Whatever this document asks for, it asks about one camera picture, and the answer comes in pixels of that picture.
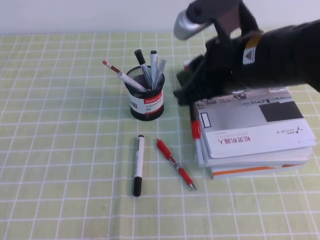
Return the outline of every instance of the pen holder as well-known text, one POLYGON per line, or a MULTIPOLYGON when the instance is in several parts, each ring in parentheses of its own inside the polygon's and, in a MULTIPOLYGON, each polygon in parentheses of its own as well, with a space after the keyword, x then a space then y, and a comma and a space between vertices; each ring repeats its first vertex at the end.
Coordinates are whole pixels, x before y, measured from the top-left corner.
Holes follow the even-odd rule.
MULTIPOLYGON (((144 72, 140 66, 136 66, 127 72, 127 75, 141 84, 146 89, 149 89, 144 72)), ((164 112, 164 94, 163 86, 165 84, 165 75, 162 74, 162 79, 158 84, 157 89, 141 92, 134 87, 125 83, 129 91, 130 111, 132 116, 141 121, 152 121, 161 116, 164 112)))

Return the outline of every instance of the book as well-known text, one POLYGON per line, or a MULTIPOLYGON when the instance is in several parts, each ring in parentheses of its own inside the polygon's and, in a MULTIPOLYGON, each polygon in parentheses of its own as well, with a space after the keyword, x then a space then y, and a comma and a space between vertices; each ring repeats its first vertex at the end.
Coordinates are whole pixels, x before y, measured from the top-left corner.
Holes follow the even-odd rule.
POLYGON ((196 102, 211 158, 315 145, 315 136, 287 88, 246 90, 196 102))
POLYGON ((209 168, 214 179, 299 170, 316 145, 286 87, 240 90, 195 107, 198 166, 209 168))
POLYGON ((271 174, 283 171, 296 171, 303 167, 300 165, 268 165, 268 166, 252 166, 252 167, 220 167, 211 168, 212 179, 225 179, 231 177, 256 176, 262 174, 271 174))

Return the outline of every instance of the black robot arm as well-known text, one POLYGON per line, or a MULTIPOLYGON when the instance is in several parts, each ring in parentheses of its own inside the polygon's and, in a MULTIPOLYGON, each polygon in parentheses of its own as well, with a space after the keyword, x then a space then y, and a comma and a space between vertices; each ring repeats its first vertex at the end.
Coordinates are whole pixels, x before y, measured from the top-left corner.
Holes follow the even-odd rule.
POLYGON ((179 105, 238 90, 305 83, 320 91, 320 21, 262 33, 242 1, 230 1, 233 5, 220 6, 209 15, 205 3, 212 2, 220 3, 198 0, 185 12, 200 26, 213 23, 217 37, 190 63, 187 84, 174 92, 179 105), (231 38, 237 28, 241 36, 231 38))

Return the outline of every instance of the black marker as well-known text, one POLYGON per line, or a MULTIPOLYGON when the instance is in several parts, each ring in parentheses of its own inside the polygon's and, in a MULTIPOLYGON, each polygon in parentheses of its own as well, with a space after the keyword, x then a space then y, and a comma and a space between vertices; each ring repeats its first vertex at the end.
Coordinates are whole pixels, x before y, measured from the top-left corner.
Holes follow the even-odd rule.
POLYGON ((138 62, 140 64, 140 67, 143 71, 143 75, 146 79, 146 82, 148 83, 150 89, 152 90, 152 78, 151 78, 151 74, 149 72, 148 66, 146 64, 146 60, 144 58, 144 55, 142 54, 141 49, 138 49, 136 51, 134 51, 134 55, 136 56, 136 59, 138 59, 138 62))

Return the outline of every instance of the black cap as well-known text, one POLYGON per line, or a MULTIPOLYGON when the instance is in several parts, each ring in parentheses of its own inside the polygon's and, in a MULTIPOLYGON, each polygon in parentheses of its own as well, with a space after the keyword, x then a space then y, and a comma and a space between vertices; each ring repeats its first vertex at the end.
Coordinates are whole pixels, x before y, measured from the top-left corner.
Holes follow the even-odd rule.
POLYGON ((133 181, 133 196, 139 197, 141 195, 142 177, 136 176, 133 181))
POLYGON ((135 50, 134 55, 136 56, 136 59, 138 59, 138 62, 140 65, 145 64, 146 60, 144 58, 144 55, 142 54, 141 49, 135 50))

